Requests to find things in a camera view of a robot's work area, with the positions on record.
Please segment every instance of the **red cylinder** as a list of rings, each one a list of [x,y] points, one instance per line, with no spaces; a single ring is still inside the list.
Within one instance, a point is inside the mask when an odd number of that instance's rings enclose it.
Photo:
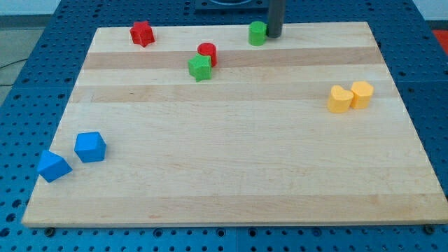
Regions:
[[[202,43],[197,47],[200,55],[208,55],[211,58],[211,67],[216,66],[218,58],[216,57],[216,46],[212,43]]]

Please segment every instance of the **blue table surface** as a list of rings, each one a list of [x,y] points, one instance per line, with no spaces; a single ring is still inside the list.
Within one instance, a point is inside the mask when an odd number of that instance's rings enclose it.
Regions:
[[[266,21],[194,1],[62,0],[0,108],[0,251],[448,251],[448,225],[29,229],[20,221],[95,30]],[[448,193],[448,65],[411,0],[290,0],[286,22],[367,21]]]

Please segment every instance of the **yellow block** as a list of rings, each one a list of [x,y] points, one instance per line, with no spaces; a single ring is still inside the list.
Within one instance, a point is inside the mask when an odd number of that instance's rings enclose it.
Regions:
[[[353,93],[345,90],[340,85],[331,87],[330,96],[328,98],[327,107],[331,113],[343,113],[349,110]]]
[[[373,86],[367,81],[355,81],[351,86],[353,100],[350,106],[354,109],[365,109],[369,106],[370,98],[373,95]]]

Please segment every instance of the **blue pentagonal block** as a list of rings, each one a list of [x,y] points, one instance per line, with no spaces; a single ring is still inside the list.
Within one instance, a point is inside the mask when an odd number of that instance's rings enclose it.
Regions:
[[[64,158],[43,150],[37,172],[49,183],[71,172],[71,167]]]
[[[80,133],[76,137],[75,152],[83,162],[102,161],[106,143],[99,132]]]

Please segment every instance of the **wood grain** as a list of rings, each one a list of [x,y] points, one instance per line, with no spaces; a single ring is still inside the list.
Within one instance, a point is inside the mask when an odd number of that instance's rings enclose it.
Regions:
[[[97,30],[51,146],[73,172],[51,184],[39,177],[25,225],[448,222],[364,22],[287,24],[261,47],[246,42],[247,26],[155,31],[157,44],[139,48],[129,28]],[[184,63],[202,41],[218,46],[220,62],[196,83]],[[329,113],[330,88],[353,81],[374,85],[369,107]],[[89,131],[108,144],[103,162],[73,152]]]

